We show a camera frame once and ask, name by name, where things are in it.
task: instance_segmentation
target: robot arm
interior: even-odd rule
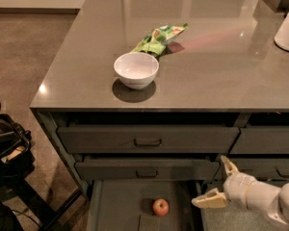
[[[272,226],[289,230],[289,183],[282,188],[257,181],[242,173],[225,156],[222,156],[227,179],[224,192],[213,189],[192,199],[199,208],[222,208],[232,201],[241,208],[259,213]]]

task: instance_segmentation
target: brown floor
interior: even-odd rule
[[[35,170],[26,182],[53,210],[76,190],[76,185],[56,151],[42,132],[29,106],[51,65],[75,14],[0,14],[0,100],[1,113],[9,114],[31,130],[35,145]],[[41,224],[35,208],[10,189],[0,188],[0,199]],[[55,230],[85,230],[89,204],[83,196],[59,219]],[[39,230],[29,218],[17,215],[24,230]]]

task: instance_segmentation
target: red apple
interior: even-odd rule
[[[153,208],[153,212],[157,216],[161,217],[168,213],[168,210],[170,209],[170,205],[164,198],[159,198],[154,201],[152,208]]]

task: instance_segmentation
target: bowl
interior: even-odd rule
[[[114,68],[118,78],[126,87],[140,90],[154,80],[159,63],[146,53],[130,52],[118,57]]]

